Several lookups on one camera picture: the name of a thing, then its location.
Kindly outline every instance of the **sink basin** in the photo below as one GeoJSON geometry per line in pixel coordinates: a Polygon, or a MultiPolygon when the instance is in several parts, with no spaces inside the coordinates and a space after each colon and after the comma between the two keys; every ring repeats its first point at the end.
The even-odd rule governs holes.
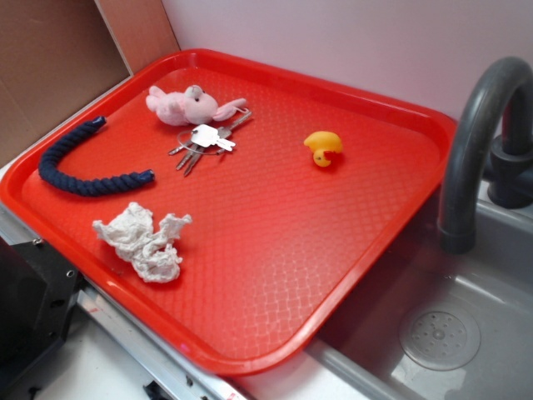
{"type": "Polygon", "coordinates": [[[531,398],[533,219],[479,201],[476,247],[455,256],[437,209],[433,196],[318,333],[330,364],[383,398],[531,398]]]}

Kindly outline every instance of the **crumpled tissue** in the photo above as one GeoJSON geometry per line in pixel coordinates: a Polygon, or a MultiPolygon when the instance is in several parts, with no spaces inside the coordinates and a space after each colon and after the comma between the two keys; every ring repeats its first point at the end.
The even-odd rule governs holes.
{"type": "Polygon", "coordinates": [[[180,238],[182,228],[192,223],[192,218],[188,214],[183,218],[167,214],[159,222],[159,232],[154,233],[152,215],[150,210],[130,202],[108,225],[94,221],[92,227],[122,260],[132,263],[145,282],[166,283],[180,274],[179,263],[183,259],[177,256],[172,244],[180,238]]]}

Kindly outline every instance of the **plastic tray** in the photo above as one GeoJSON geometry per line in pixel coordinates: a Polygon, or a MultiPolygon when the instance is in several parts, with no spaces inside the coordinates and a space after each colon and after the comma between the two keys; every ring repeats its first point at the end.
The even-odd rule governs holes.
{"type": "Polygon", "coordinates": [[[438,186],[455,123],[423,107],[207,50],[155,62],[21,157],[2,201],[82,273],[192,361],[222,375],[254,373],[301,349],[438,186]],[[181,127],[147,110],[148,88],[199,84],[219,104],[245,97],[253,118],[231,154],[183,177],[167,152],[181,127]],[[59,169],[102,178],[152,169],[134,192],[85,198],[40,179],[43,151],[98,115],[107,125],[59,169]],[[337,133],[342,157],[312,161],[304,139],[337,133]],[[192,215],[175,242],[182,274],[144,283],[92,221],[131,202],[192,215]]]}

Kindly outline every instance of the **key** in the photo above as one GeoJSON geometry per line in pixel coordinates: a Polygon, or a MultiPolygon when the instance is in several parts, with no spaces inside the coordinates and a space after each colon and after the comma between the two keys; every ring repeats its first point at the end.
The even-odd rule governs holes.
{"type": "Polygon", "coordinates": [[[218,136],[218,129],[210,127],[209,125],[198,125],[195,127],[192,131],[191,141],[203,148],[217,145],[228,152],[230,152],[233,146],[235,146],[234,142],[230,142],[229,140],[218,136]]]}
{"type": "Polygon", "coordinates": [[[198,160],[202,156],[203,156],[203,154],[201,154],[199,152],[195,152],[194,154],[192,154],[192,156],[191,156],[191,158],[189,160],[189,165],[187,166],[187,169],[183,173],[184,177],[186,177],[189,173],[191,173],[192,169],[194,168],[195,165],[197,165],[198,160]]]}
{"type": "Polygon", "coordinates": [[[180,169],[185,167],[185,164],[187,164],[189,162],[189,160],[192,158],[192,156],[197,154],[198,148],[199,148],[199,146],[197,144],[193,143],[189,147],[189,150],[185,153],[185,156],[183,156],[182,160],[176,165],[176,170],[179,171],[180,169]]]}
{"type": "MultiPolygon", "coordinates": [[[[252,112],[248,110],[246,114],[244,114],[242,117],[236,119],[232,123],[232,125],[230,125],[229,127],[219,127],[218,128],[218,136],[219,136],[219,138],[220,139],[229,138],[232,135],[233,130],[235,130],[235,128],[237,128],[239,125],[244,123],[251,116],[252,116],[252,112]]],[[[224,151],[225,151],[225,149],[221,148],[220,150],[217,151],[217,155],[223,154],[224,151]]]]}
{"type": "Polygon", "coordinates": [[[185,143],[179,145],[179,146],[176,147],[176,148],[173,148],[170,152],[168,152],[168,155],[169,155],[169,156],[176,155],[176,154],[178,154],[181,150],[183,150],[184,148],[189,148],[191,145],[192,145],[192,142],[191,142],[190,140],[187,140],[185,143]]]}

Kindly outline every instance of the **cardboard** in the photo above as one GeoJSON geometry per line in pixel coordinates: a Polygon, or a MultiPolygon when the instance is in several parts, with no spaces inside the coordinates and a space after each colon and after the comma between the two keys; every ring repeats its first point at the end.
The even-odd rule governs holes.
{"type": "Polygon", "coordinates": [[[132,73],[180,50],[160,0],[96,0],[96,4],[132,73]]]}
{"type": "Polygon", "coordinates": [[[93,0],[0,2],[0,166],[129,76],[93,0]]]}

